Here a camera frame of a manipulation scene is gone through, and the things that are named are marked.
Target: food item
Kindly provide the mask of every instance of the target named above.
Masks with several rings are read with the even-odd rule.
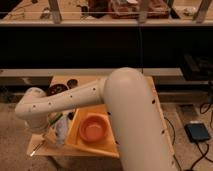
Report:
[[[109,11],[113,18],[138,18],[140,1],[110,0]],[[150,0],[148,18],[168,18],[170,9],[163,0]]]
[[[47,89],[46,93],[47,93],[47,96],[52,96],[52,95],[61,93],[61,92],[66,91],[66,90],[68,90],[68,88],[64,84],[55,84],[55,85],[49,87]]]
[[[101,18],[108,12],[108,0],[88,0],[89,15]]]
[[[78,80],[76,79],[70,79],[67,81],[67,86],[69,87],[69,89],[75,88],[78,86]]]

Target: dark background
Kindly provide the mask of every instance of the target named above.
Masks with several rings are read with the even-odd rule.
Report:
[[[4,18],[22,0],[0,0],[0,19]]]
[[[0,68],[178,68],[212,56],[213,27],[0,26]]]

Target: tray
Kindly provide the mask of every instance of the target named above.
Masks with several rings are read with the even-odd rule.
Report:
[[[79,137],[79,125],[82,119],[94,113],[100,114],[107,121],[108,134],[104,140],[95,143],[87,143]],[[119,157],[109,118],[105,111],[105,105],[77,109],[72,124],[70,125],[70,130],[65,143],[67,146],[98,155]]]
[[[112,18],[128,19],[138,18],[140,12],[140,0],[138,3],[129,3],[128,0],[109,0],[109,12]],[[163,0],[150,0],[148,18],[168,18],[170,8]]]

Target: metal rod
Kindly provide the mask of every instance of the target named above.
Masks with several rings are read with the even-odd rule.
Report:
[[[174,3],[174,0],[168,0],[168,1],[167,1],[168,7],[169,7],[169,8],[172,8],[173,3]]]
[[[206,18],[206,13],[209,9],[212,0],[202,0],[198,11],[193,17],[193,20],[196,20],[197,23],[202,23]]]
[[[58,1],[57,0],[48,0],[48,1],[50,5],[50,11],[53,16],[53,22],[55,24],[60,24],[62,21],[62,17],[61,17],[60,9],[58,6]]]
[[[36,153],[36,151],[41,148],[45,143],[45,140],[42,140],[34,149],[33,151],[30,153],[30,157],[34,156],[34,154]]]
[[[148,15],[149,0],[141,0],[139,7],[139,23],[145,23]]]

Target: black box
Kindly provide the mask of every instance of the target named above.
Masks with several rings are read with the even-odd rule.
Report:
[[[189,123],[184,126],[190,142],[202,142],[211,138],[203,123]]]

